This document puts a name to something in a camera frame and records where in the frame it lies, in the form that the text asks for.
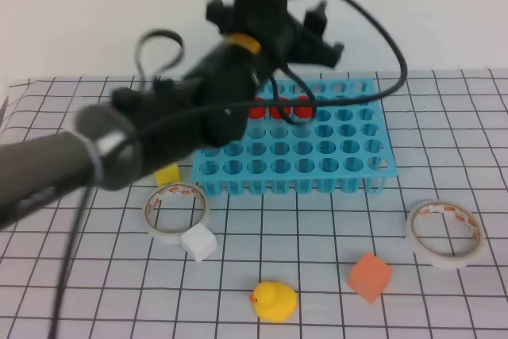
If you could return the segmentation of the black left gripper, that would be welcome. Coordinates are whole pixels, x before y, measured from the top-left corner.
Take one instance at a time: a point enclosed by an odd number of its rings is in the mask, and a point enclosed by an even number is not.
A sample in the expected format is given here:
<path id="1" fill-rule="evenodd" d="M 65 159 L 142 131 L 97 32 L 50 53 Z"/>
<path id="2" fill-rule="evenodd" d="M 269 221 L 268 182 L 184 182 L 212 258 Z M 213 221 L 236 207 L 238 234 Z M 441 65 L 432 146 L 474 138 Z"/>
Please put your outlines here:
<path id="1" fill-rule="evenodd" d="M 209 0 L 206 20 L 219 32 L 231 36 L 244 34 L 256 40 L 262 50 L 282 63 L 319 65 L 334 68 L 344 45 L 329 44 L 323 35 L 328 24 L 326 1 L 306 11 L 302 22 L 287 10 L 287 0 Z"/>

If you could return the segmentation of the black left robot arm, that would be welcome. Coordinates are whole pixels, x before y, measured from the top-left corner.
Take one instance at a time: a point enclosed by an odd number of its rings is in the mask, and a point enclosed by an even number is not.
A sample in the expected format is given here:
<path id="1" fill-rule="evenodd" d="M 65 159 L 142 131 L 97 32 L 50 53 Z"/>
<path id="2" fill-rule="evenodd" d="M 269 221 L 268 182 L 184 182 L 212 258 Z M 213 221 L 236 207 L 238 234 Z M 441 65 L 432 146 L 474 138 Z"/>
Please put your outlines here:
<path id="1" fill-rule="evenodd" d="M 118 88 L 79 110 L 71 130 L 2 147 L 2 227 L 81 187 L 116 191 L 197 149 L 240 139 L 275 71 L 333 67 L 343 50 L 323 41 L 324 2 L 298 21 L 287 0 L 210 0 L 206 19 L 223 41 L 180 80 L 155 75 L 148 88 Z"/>

